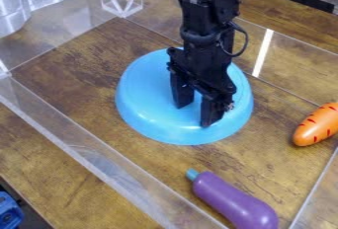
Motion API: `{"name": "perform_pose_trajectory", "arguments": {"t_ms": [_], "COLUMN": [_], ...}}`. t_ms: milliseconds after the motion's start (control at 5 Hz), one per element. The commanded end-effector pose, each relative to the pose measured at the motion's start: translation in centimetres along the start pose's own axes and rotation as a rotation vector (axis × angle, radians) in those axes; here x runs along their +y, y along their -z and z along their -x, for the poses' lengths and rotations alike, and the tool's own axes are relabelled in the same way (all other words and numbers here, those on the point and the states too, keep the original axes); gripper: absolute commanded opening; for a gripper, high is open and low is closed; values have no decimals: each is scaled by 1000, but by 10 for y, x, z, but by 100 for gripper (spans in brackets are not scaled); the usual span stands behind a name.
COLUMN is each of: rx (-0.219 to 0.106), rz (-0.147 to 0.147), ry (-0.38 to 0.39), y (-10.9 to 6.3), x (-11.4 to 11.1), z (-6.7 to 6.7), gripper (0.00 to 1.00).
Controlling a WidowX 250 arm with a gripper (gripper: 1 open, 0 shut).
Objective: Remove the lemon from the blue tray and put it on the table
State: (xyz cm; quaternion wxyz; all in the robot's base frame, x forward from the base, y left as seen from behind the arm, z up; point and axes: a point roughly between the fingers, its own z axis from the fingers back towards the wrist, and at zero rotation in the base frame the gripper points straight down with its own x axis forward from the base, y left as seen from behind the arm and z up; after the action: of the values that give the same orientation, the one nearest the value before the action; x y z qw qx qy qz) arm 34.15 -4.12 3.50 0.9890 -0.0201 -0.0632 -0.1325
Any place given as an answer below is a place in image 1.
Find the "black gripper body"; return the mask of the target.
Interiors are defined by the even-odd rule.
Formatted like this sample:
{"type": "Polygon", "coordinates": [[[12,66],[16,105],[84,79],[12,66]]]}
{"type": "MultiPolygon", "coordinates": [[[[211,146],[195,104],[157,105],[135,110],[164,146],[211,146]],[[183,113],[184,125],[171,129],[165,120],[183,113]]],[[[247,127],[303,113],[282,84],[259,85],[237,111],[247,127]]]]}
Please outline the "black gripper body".
{"type": "Polygon", "coordinates": [[[232,108],[236,93],[236,86],[227,73],[233,57],[233,36],[232,27],[205,35],[180,29],[183,49],[169,47],[167,50],[169,74],[180,76],[201,98],[223,101],[224,112],[232,108]]]}

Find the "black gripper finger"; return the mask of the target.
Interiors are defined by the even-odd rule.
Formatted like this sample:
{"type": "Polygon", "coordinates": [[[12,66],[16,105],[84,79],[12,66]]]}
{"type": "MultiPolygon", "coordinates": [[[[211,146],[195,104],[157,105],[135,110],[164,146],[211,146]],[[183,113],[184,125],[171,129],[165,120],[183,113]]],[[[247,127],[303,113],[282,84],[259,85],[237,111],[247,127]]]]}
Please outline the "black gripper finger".
{"type": "Polygon", "coordinates": [[[176,74],[169,75],[171,94],[175,106],[180,109],[193,101],[193,90],[176,74]]]}
{"type": "Polygon", "coordinates": [[[200,103],[200,126],[207,127],[224,115],[224,102],[203,97],[200,103]]]}

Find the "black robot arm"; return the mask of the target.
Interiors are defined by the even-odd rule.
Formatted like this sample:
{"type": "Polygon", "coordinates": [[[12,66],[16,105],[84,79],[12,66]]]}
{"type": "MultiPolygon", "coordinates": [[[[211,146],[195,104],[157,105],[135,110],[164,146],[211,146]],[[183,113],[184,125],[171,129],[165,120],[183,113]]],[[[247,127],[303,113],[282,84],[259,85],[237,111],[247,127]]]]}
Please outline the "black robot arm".
{"type": "Polygon", "coordinates": [[[239,0],[177,0],[183,48],[168,49],[169,87],[173,103],[183,108],[201,96],[200,125],[209,126],[233,108],[236,86],[227,74],[239,27],[239,0]]]}

